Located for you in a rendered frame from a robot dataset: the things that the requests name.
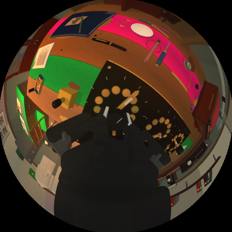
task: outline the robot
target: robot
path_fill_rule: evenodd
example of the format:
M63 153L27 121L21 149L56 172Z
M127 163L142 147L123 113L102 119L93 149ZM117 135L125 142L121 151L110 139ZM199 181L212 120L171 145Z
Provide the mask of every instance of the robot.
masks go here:
M170 192L157 179L171 159L129 113L109 107L96 117L82 113L46 135L61 157L57 218L95 232L136 232L170 221ZM77 139L80 145L70 149Z

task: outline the red book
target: red book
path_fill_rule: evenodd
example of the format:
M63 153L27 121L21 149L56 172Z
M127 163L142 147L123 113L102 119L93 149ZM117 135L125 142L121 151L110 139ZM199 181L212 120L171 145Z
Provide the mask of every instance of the red book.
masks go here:
M199 182L196 184L196 193L199 193L200 192L200 184Z
M173 198L171 198L171 207L173 207L174 206L174 197Z
M204 176L203 179L204 179L204 184L205 184L205 187L206 187L207 186L207 177Z

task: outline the green pencil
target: green pencil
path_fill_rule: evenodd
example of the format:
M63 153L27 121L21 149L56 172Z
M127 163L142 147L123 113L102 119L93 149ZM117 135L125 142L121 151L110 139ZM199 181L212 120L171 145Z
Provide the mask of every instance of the green pencil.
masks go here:
M80 30L81 30L81 26L82 26L82 21L83 21L83 18L84 16L81 17L81 21L80 21L80 28L79 28L79 33L80 33Z

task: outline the wire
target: wire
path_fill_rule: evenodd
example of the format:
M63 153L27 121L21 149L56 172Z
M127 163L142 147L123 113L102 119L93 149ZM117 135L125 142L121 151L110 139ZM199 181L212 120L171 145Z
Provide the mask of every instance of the wire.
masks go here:
M150 40L148 40L148 41L154 41L154 40L150 39ZM147 47L148 47L148 41L146 42ZM154 41L154 42L156 42L156 41ZM159 47L160 47L160 45L159 45ZM161 48L161 47L160 47L160 48ZM148 49L151 50L149 47L148 47ZM154 52L155 52L155 53L159 53L160 51L161 51L161 49L160 49L159 51L154 51Z

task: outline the white plate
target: white plate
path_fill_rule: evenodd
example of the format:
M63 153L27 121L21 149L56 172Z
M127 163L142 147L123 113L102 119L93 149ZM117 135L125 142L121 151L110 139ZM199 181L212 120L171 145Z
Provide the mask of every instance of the white plate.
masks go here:
M140 35L145 37L151 37L153 36L153 31L148 26L141 24L141 23L134 23L131 25L131 30Z

